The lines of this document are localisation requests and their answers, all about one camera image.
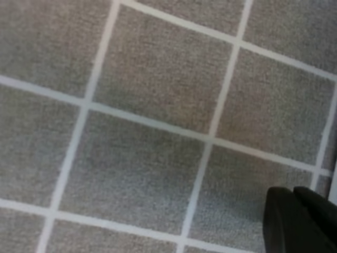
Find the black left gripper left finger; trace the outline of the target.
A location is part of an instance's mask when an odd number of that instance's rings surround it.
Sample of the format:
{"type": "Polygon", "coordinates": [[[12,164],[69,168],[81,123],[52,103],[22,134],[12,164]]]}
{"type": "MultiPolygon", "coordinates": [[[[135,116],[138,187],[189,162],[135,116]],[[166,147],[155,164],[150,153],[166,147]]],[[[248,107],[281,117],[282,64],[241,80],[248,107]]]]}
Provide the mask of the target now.
{"type": "Polygon", "coordinates": [[[263,216],[266,252],[336,252],[293,190],[270,187],[263,216]]]}

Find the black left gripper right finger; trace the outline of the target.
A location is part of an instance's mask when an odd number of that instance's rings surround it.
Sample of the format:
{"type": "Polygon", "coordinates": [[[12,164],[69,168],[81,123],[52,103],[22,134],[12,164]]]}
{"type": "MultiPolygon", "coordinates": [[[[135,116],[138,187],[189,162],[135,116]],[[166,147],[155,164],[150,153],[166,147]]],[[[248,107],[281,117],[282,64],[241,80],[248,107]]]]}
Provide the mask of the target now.
{"type": "Polygon", "coordinates": [[[306,187],[294,187],[293,193],[322,232],[336,242],[336,205],[306,187]]]}

